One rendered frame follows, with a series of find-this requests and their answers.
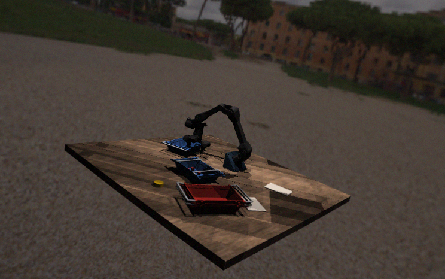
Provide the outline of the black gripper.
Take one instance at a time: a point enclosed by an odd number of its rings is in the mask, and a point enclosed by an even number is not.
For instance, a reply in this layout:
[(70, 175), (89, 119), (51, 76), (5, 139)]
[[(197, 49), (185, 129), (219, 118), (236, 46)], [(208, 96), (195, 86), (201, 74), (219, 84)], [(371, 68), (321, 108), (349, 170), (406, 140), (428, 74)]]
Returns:
[[(194, 131), (193, 133), (194, 133), (195, 135), (200, 135), (200, 141), (199, 141), (198, 143), (202, 144), (202, 146), (201, 146), (201, 150), (200, 150), (200, 155), (201, 155), (201, 153), (203, 152), (203, 150), (204, 150), (206, 147), (209, 147), (209, 146), (210, 146), (210, 142), (208, 142), (208, 141), (201, 141), (201, 140), (202, 140), (203, 132), (197, 132), (197, 131)], [(184, 136), (183, 136), (184, 141), (187, 143), (187, 148), (190, 148), (190, 145), (191, 145), (191, 142), (188, 141), (188, 137), (189, 137), (189, 136), (190, 136), (190, 135), (184, 135)]]

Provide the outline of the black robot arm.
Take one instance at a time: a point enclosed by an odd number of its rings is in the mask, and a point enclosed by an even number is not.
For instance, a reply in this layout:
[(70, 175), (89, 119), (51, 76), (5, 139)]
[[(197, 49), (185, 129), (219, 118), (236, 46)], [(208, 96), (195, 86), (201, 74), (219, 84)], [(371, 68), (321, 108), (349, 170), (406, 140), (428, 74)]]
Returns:
[[(240, 123), (240, 112), (238, 107), (219, 104), (218, 106), (210, 109), (209, 111), (205, 111), (195, 115), (195, 119), (187, 118), (185, 121), (185, 126), (191, 129), (195, 128), (197, 132), (203, 132), (204, 126), (207, 126), (206, 123), (202, 123), (202, 121), (206, 120), (209, 116), (221, 111), (226, 114), (228, 118), (232, 121), (234, 129), (236, 131), (236, 135), (239, 140), (239, 146), (237, 147), (239, 150), (239, 154), (236, 156), (232, 156), (234, 163), (237, 165), (242, 164), (242, 162), (246, 161), (249, 157), (251, 157), (252, 147), (249, 142), (247, 142), (244, 131), (242, 129), (242, 125)], [(200, 141), (200, 135), (192, 134), (188, 137), (188, 141), (195, 143)]]

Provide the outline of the yellow flat disc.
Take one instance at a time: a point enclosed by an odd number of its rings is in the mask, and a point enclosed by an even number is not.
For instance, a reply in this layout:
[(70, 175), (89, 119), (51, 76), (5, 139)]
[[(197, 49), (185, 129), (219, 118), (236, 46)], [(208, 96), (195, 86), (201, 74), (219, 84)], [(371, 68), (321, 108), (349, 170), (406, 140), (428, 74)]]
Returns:
[(164, 182), (156, 180), (156, 181), (154, 181), (154, 186), (156, 186), (156, 187), (163, 187), (164, 186)]

